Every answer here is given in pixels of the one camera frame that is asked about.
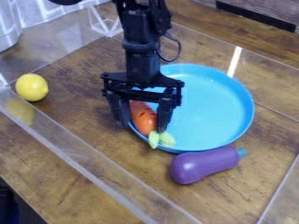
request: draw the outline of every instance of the black cable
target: black cable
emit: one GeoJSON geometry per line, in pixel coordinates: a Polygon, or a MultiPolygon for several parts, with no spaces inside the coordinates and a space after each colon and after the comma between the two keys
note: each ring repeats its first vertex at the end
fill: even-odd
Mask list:
{"type": "Polygon", "coordinates": [[[178,57],[180,57],[180,55],[181,55],[181,50],[182,50],[181,42],[180,42],[180,40],[178,40],[178,39],[177,39],[169,32],[165,32],[165,33],[164,33],[164,36],[165,36],[169,40],[172,40],[173,42],[177,43],[177,54],[176,54],[176,56],[174,56],[173,59],[166,59],[166,58],[161,55],[161,53],[160,53],[158,50],[156,50],[156,52],[157,52],[157,55],[158,55],[158,57],[160,57],[160,59],[161,59],[162,61],[165,61],[165,62],[173,62],[174,60],[178,59],[178,57]]]}

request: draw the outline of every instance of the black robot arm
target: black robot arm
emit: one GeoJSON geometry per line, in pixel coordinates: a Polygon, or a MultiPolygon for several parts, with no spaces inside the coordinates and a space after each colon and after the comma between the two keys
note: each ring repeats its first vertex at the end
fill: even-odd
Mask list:
{"type": "MultiPolygon", "coordinates": [[[[50,0],[55,4],[75,4],[79,0],[50,0]]],[[[181,105],[184,83],[160,72],[160,37],[170,29],[170,12],[164,0],[113,0],[123,29],[125,72],[102,73],[102,95],[115,122],[126,126],[130,120],[129,100],[157,103],[157,132],[165,131],[173,109],[181,105]]]]}

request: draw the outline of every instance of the purple eggplant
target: purple eggplant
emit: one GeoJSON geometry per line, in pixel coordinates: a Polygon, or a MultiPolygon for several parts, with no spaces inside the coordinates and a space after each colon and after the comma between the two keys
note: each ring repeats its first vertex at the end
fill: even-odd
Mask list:
{"type": "Polygon", "coordinates": [[[245,155],[244,149],[236,150],[232,146],[204,152],[185,152],[172,160],[172,179],[181,185],[192,184],[210,174],[236,167],[245,155]]]}

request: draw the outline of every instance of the toy fruit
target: toy fruit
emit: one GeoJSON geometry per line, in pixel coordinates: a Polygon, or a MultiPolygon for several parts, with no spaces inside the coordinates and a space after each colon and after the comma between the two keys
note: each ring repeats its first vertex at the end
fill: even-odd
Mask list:
{"type": "Polygon", "coordinates": [[[3,107],[21,122],[29,126],[33,124],[34,111],[26,101],[19,98],[9,99],[3,107]]]}
{"type": "Polygon", "coordinates": [[[46,80],[34,73],[23,74],[14,83],[15,93],[29,102],[41,100],[49,92],[46,80]]]}
{"type": "Polygon", "coordinates": [[[216,172],[233,168],[246,155],[244,149],[224,146],[204,152],[186,152],[176,156],[170,164],[172,179],[188,185],[216,172]]]}

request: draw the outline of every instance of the wooden table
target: wooden table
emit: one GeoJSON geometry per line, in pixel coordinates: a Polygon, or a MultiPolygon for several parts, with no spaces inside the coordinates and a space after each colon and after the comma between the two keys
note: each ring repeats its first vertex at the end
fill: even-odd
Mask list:
{"type": "MultiPolygon", "coordinates": [[[[172,30],[184,47],[180,62],[218,65],[224,70],[228,65],[221,61],[228,61],[236,45],[299,67],[294,34],[188,0],[168,4],[177,24],[172,30]]],[[[99,38],[35,71],[46,78],[50,93],[34,107],[204,223],[256,223],[297,153],[297,71],[288,73],[289,69],[265,58],[246,55],[236,78],[256,100],[256,117],[232,145],[246,148],[248,157],[236,169],[188,186],[174,184],[168,177],[173,155],[148,150],[131,131],[114,125],[99,95],[98,74],[125,67],[118,41],[99,38]]],[[[1,178],[49,223],[141,223],[2,114],[0,121],[1,178]]]]}

